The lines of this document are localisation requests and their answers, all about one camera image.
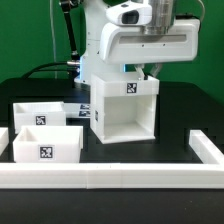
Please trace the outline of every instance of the black tabletop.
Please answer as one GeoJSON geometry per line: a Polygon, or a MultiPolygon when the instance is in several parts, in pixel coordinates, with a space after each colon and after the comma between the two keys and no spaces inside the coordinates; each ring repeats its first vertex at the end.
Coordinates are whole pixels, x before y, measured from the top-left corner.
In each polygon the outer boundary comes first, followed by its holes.
{"type": "MultiPolygon", "coordinates": [[[[68,80],[9,79],[0,84],[0,125],[13,135],[12,103],[89,103],[88,91],[68,80]]],[[[201,163],[188,146],[200,129],[224,150],[224,107],[193,84],[161,82],[156,140],[102,145],[88,120],[80,162],[201,163]]],[[[2,161],[13,162],[11,148],[2,161]]],[[[223,223],[224,190],[58,189],[0,190],[0,223],[223,223]]]]}

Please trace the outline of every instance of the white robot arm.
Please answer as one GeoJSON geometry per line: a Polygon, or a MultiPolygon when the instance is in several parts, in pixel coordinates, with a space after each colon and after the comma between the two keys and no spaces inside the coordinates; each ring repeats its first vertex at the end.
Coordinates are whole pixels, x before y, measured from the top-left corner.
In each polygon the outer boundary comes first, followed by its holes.
{"type": "Polygon", "coordinates": [[[108,9],[110,23],[101,35],[102,60],[108,64],[193,60],[200,21],[174,19],[174,3],[175,0],[128,1],[108,9]]]}

